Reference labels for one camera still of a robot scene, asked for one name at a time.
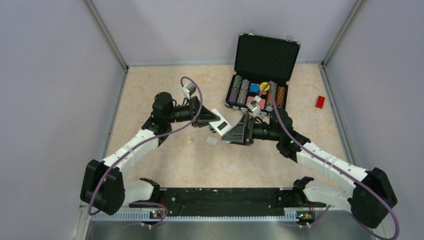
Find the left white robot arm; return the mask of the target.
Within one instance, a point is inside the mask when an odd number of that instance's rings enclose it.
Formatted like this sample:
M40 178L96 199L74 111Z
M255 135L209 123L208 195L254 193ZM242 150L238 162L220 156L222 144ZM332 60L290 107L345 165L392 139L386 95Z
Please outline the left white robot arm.
M93 159L86 165L80 199L88 204L89 214L115 214L126 197L124 176L170 135L188 126L202 128L221 119L217 113L204 107L197 96L178 105L170 93L158 93L150 117L135 136L108 157Z

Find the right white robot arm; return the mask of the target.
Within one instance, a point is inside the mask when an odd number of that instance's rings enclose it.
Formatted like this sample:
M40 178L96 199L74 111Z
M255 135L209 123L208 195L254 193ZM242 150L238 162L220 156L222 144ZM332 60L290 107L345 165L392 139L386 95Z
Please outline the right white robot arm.
M383 170L355 166L326 152L294 130L293 120L282 108L270 114L268 123L256 121L244 113L221 139L245 146L255 140L276 141L276 148L282 156L335 182L329 184L309 176L296 180L292 188L293 200L299 206L309 203L330 205L347 211L362 225L375 229L398 203Z

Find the white battery cover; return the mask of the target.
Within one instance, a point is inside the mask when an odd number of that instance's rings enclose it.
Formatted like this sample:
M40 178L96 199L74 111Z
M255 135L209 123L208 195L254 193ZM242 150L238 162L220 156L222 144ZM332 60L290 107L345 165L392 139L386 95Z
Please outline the white battery cover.
M215 145L218 143L218 139L217 139L217 138L214 138L214 137L209 136L209 137L206 139L206 142L207 142L208 144L210 144L210 145L215 146Z

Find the white remote control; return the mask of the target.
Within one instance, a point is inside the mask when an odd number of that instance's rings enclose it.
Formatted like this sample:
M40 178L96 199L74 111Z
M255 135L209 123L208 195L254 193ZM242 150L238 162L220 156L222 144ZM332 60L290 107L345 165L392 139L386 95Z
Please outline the white remote control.
M215 108L213 108L211 110L211 112L216 115L217 117L219 117L219 120L217 121L211 121L208 124L210 125L210 127L216 132L218 133L221 137L223 135L225 135L229 130L232 129L232 125L229 123L229 121L227 121L224 116Z

